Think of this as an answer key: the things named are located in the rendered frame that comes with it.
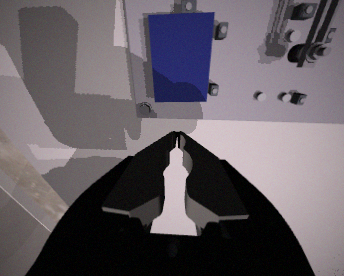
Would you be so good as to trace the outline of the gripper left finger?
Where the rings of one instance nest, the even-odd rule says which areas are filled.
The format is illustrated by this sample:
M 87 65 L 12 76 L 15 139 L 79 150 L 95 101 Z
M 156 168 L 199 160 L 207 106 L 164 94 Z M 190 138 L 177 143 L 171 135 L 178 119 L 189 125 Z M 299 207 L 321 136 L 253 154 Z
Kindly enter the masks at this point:
M 61 217 L 25 276 L 45 276 L 72 251 L 99 236 L 125 231 L 131 217 L 150 233 L 163 212 L 164 170 L 176 147 L 172 131 L 128 156 L 88 187 Z M 169 149 L 170 147 L 170 149 Z

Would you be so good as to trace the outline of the grey metal plate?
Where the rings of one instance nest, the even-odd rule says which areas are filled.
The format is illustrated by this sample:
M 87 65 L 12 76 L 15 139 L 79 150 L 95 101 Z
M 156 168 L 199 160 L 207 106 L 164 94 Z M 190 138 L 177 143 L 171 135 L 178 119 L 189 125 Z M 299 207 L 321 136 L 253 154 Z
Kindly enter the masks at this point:
M 215 12 L 209 83 L 218 95 L 207 102 L 155 102 L 148 15 L 179 14 L 181 0 L 124 0 L 138 118 L 344 124 L 344 0 L 331 28 L 331 53 L 314 68 L 297 67 L 287 54 L 306 42 L 315 14 L 290 20 L 294 7 L 320 0 L 197 0 L 197 12 Z M 227 37 L 215 40 L 216 26 L 228 22 Z M 300 38 L 287 42 L 291 31 Z M 208 83 L 208 88 L 209 88 Z M 266 94 L 264 101 L 257 93 Z M 280 101 L 283 93 L 306 94 L 304 105 Z M 139 105 L 152 106 L 149 115 Z

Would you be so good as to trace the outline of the dark blue flat plate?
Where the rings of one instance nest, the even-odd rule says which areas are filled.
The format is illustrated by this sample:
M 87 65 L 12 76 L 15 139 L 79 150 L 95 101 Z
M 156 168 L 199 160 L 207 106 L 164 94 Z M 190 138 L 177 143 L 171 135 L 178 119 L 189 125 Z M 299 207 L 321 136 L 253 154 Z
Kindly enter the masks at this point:
M 207 102 L 214 16 L 148 15 L 155 102 Z

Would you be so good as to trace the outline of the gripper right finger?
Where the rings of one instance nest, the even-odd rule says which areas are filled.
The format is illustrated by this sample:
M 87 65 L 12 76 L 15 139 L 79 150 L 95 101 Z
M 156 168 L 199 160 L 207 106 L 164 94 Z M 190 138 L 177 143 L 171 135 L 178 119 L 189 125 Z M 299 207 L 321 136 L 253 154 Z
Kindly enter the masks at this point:
M 197 236 L 208 222 L 217 222 L 223 238 L 255 249 L 287 276 L 315 276 L 285 219 L 251 182 L 184 132 L 177 132 L 177 139 L 182 165 L 190 174 L 185 213 L 195 223 Z

